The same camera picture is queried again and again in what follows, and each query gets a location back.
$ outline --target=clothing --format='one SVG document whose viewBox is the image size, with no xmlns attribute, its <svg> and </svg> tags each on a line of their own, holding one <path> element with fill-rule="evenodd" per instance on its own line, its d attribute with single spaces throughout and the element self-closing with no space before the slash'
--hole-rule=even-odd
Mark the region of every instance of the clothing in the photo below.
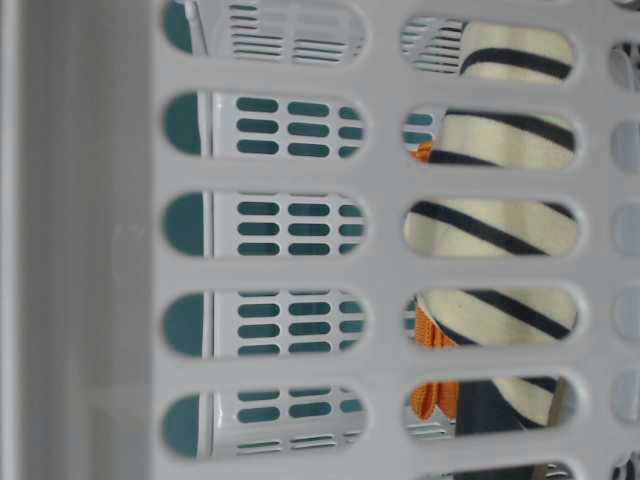
<svg viewBox="0 0 640 480">
<path fill-rule="evenodd" d="M 472 22 L 464 30 L 461 75 L 559 84 L 574 63 L 559 34 Z M 450 166 L 558 169 L 574 158 L 567 122 L 546 115 L 451 109 L 429 163 Z M 554 202 L 435 198 L 418 202 L 405 223 L 417 253 L 436 257 L 559 256 L 577 241 L 572 213 Z M 548 344 L 573 329 L 576 307 L 553 288 L 431 289 L 418 306 L 457 345 Z M 456 434 L 546 426 L 556 378 L 499 378 L 460 386 Z M 491 478 L 527 479 L 532 469 Z M 482 474 L 456 479 L 480 480 Z"/>
</svg>

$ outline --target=ventilation slot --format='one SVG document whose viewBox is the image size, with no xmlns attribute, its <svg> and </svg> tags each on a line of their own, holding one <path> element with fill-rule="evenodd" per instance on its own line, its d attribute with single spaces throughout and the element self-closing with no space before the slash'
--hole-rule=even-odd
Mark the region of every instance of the ventilation slot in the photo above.
<svg viewBox="0 0 640 480">
<path fill-rule="evenodd" d="M 169 141 L 190 155 L 344 161 L 365 141 L 353 105 L 340 99 L 191 92 L 165 114 Z"/>
<path fill-rule="evenodd" d="M 176 402 L 165 416 L 164 433 L 177 453 L 192 458 L 340 449 L 364 431 L 363 406 L 339 386 L 224 390 Z"/>
<path fill-rule="evenodd" d="M 414 17 L 402 31 L 402 53 L 418 70 L 457 74 L 463 27 L 458 20 Z"/>
<path fill-rule="evenodd" d="M 337 4 L 195 3 L 189 21 L 184 5 L 172 5 L 165 18 L 169 40 L 195 55 L 332 67 L 352 63 L 365 43 L 360 18 Z"/>
<path fill-rule="evenodd" d="M 559 170 L 575 159 L 566 120 L 465 108 L 416 108 L 402 130 L 411 158 L 427 167 Z"/>
<path fill-rule="evenodd" d="M 357 298 L 339 290 L 215 291 L 178 299 L 164 322 L 167 341 L 176 351 L 233 358 L 339 353 L 362 338 L 367 315 Z M 290 392 L 294 397 L 303 393 Z M 251 400 L 251 392 L 241 395 L 240 400 Z"/>
<path fill-rule="evenodd" d="M 429 16 L 407 21 L 400 49 L 419 71 L 513 82 L 560 83 L 575 62 L 571 44 L 555 32 Z"/>
<path fill-rule="evenodd" d="M 300 257 L 350 253 L 364 240 L 360 209 L 340 195 L 202 192 L 175 200 L 166 234 L 205 257 Z"/>
</svg>

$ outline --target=plastic grid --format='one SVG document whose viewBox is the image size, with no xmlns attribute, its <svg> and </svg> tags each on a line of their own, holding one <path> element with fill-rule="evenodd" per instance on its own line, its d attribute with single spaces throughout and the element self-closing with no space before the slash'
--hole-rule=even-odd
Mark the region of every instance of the plastic grid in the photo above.
<svg viewBox="0 0 640 480">
<path fill-rule="evenodd" d="M 396 2 L 393 9 L 381 0 L 351 0 L 365 19 L 370 43 L 362 58 L 340 75 L 321 73 L 305 67 L 273 68 L 264 65 L 235 65 L 228 62 L 194 62 L 163 46 L 162 35 L 155 34 L 154 85 L 157 112 L 176 89 L 194 79 L 212 88 L 232 85 L 243 90 L 258 89 L 255 72 L 262 79 L 260 90 L 312 93 L 352 99 L 367 120 L 371 120 L 369 141 L 343 170 L 335 166 L 300 166 L 286 160 L 269 165 L 253 163 L 238 167 L 221 159 L 216 165 L 185 163 L 157 133 L 155 143 L 156 215 L 176 192 L 193 186 L 243 190 L 296 189 L 340 191 L 361 201 L 371 218 L 371 241 L 357 255 L 341 262 L 292 262 L 250 260 L 237 262 L 185 262 L 160 243 L 155 249 L 158 277 L 155 297 L 165 304 L 186 288 L 212 285 L 216 288 L 259 288 L 278 283 L 296 287 L 336 285 L 362 295 L 374 313 L 372 333 L 367 342 L 345 358 L 309 361 L 304 371 L 296 362 L 279 361 L 264 365 L 251 359 L 234 363 L 191 365 L 164 350 L 154 350 L 156 368 L 153 379 L 154 423 L 152 442 L 153 473 L 156 478 L 198 478 L 206 472 L 243 478 L 247 465 L 177 462 L 166 455 L 157 425 L 164 409 L 180 394 L 215 387 L 216 384 L 245 388 L 296 382 L 338 381 L 353 387 L 362 396 L 370 415 L 369 429 L 352 449 L 332 458 L 296 457 L 287 460 L 287 471 L 280 461 L 259 464 L 265 478 L 304 475 L 326 478 L 347 475 L 354 478 L 415 478 L 431 470 L 468 470 L 562 459 L 579 478 L 605 478 L 615 459 L 637 445 L 640 434 L 621 425 L 609 406 L 611 381 L 623 370 L 637 364 L 637 349 L 623 342 L 613 331 L 610 307 L 615 294 L 637 281 L 637 263 L 617 254 L 611 242 L 610 222 L 622 204 L 637 198 L 633 177 L 616 171 L 611 162 L 610 136 L 622 120 L 638 119 L 636 99 L 622 92 L 607 69 L 607 49 L 625 35 L 638 41 L 637 17 L 617 10 L 608 2 L 564 1 L 554 4 L 525 4 L 486 0 L 483 5 L 462 0 L 432 0 L 429 12 L 416 9 L 412 2 Z M 161 11 L 161 3 L 156 2 Z M 406 18 L 434 13 L 448 18 L 495 19 L 502 23 L 529 23 L 563 32 L 573 41 L 578 56 L 576 69 L 568 82 L 558 88 L 488 84 L 468 79 L 446 80 L 411 73 L 398 54 L 398 31 Z M 396 87 L 389 101 L 389 72 Z M 447 104 L 465 104 L 485 109 L 535 110 L 569 118 L 579 131 L 581 148 L 575 167 L 561 174 L 525 172 L 467 172 L 433 168 L 429 174 L 403 160 L 394 132 L 404 115 L 415 104 L 430 101 L 426 92 L 438 91 Z M 605 99 L 602 105 L 599 99 Z M 604 108 L 615 104 L 616 108 Z M 594 185 L 615 185 L 607 198 L 595 195 Z M 571 204 L 580 213 L 583 236 L 570 256 L 554 261 L 506 259 L 498 262 L 418 259 L 403 243 L 401 218 L 408 205 L 424 192 L 433 195 L 474 195 L 552 198 Z M 308 268 L 314 268 L 309 278 Z M 381 281 L 389 272 L 402 272 L 393 281 Z M 181 278 L 180 287 L 168 278 Z M 562 346 L 545 348 L 507 348 L 500 351 L 418 352 L 406 349 L 406 340 L 395 322 L 383 319 L 398 316 L 407 292 L 430 286 L 512 286 L 552 284 L 569 289 L 579 300 L 584 319 L 574 337 Z M 486 378 L 504 374 L 545 374 L 554 371 L 576 386 L 576 417 L 554 431 L 528 435 L 494 435 L 456 439 L 450 444 L 432 444 L 424 449 L 412 443 L 402 431 L 398 402 L 417 381 L 432 378 Z M 376 458 L 380 461 L 370 462 Z M 313 465 L 322 462 L 322 469 Z"/>
</svg>

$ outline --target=orange strap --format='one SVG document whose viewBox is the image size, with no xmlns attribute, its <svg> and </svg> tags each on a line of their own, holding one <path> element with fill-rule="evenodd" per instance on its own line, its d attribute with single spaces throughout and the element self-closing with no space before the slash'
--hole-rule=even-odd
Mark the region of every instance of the orange strap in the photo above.
<svg viewBox="0 0 640 480">
<path fill-rule="evenodd" d="M 426 142 L 411 155 L 421 163 L 428 163 L 433 143 Z M 429 316 L 416 306 L 416 343 L 427 348 L 451 348 L 456 344 L 447 337 Z M 411 394 L 411 407 L 423 420 L 433 415 L 436 406 L 449 418 L 456 418 L 458 410 L 457 382 L 427 383 L 416 388 Z"/>
</svg>

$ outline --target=teal surface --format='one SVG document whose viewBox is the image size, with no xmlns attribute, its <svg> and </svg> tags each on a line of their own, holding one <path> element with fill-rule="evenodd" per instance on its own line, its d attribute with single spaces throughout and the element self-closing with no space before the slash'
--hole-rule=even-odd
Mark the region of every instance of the teal surface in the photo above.
<svg viewBox="0 0 640 480">
<path fill-rule="evenodd" d="M 165 32 L 177 48 L 191 52 L 189 25 L 184 7 L 171 2 L 165 15 Z M 188 94 L 172 102 L 165 116 L 167 137 L 176 148 L 193 154 L 200 153 L 197 125 L 196 95 Z M 167 211 L 166 233 L 179 250 L 202 255 L 202 195 L 178 199 Z M 202 295 L 178 300 L 165 315 L 165 335 L 177 351 L 200 356 L 202 354 Z M 167 443 L 180 455 L 195 457 L 198 450 L 198 397 L 178 401 L 164 420 Z"/>
<path fill-rule="evenodd" d="M 178 454 L 195 457 L 198 452 L 198 397 L 176 402 L 164 418 L 164 434 L 167 443 Z"/>
</svg>

